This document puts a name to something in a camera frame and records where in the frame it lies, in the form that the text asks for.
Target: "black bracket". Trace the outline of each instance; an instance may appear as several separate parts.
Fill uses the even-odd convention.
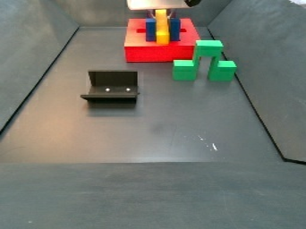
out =
[[[130,70],[88,71],[91,89],[82,98],[88,101],[137,100],[139,95],[138,72]]]

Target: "red block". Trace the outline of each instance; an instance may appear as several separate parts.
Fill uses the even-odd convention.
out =
[[[193,21],[181,19],[181,41],[169,45],[158,45],[146,41],[146,20],[130,19],[125,42],[127,62],[173,62],[191,60],[197,40],[201,40]]]

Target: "green cube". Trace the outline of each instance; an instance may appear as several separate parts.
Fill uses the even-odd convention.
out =
[[[173,71],[173,77],[175,81],[194,81],[197,79],[198,71]]]
[[[198,40],[197,52],[199,56],[221,56],[223,44],[219,40]]]
[[[221,72],[233,72],[237,70],[237,65],[234,61],[219,61],[218,68]]]

